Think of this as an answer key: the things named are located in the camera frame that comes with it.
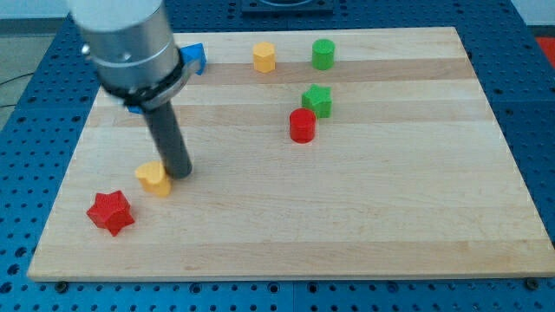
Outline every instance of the blue pegboard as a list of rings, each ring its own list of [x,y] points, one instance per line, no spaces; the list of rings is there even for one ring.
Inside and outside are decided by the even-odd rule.
[[[508,0],[336,0],[332,15],[283,16],[241,16],[239,5],[166,1],[176,32],[456,27],[555,239],[555,72]],[[549,278],[71,283],[63,294],[33,283],[25,272],[99,87],[81,45],[68,19],[0,133],[0,311],[555,310]]]

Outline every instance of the yellow block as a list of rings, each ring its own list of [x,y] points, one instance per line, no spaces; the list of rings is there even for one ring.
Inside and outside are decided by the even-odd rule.
[[[252,48],[254,69],[261,73],[269,73],[276,69],[276,48],[272,43],[261,42]]]
[[[135,170],[135,177],[145,192],[154,193],[156,196],[166,197],[172,190],[172,183],[167,177],[166,169],[159,161],[141,165]]]

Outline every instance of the wooden board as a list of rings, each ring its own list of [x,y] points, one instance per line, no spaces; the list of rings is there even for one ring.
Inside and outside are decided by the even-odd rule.
[[[336,66],[310,45],[336,43]],[[173,100],[193,156],[168,198],[134,169],[157,159],[139,115],[102,91],[29,276],[197,281],[552,276],[555,252],[453,28],[178,34],[209,66]],[[251,69],[271,41],[276,71]],[[332,87],[316,139],[289,139],[312,83]],[[123,190],[118,237],[85,211]]]

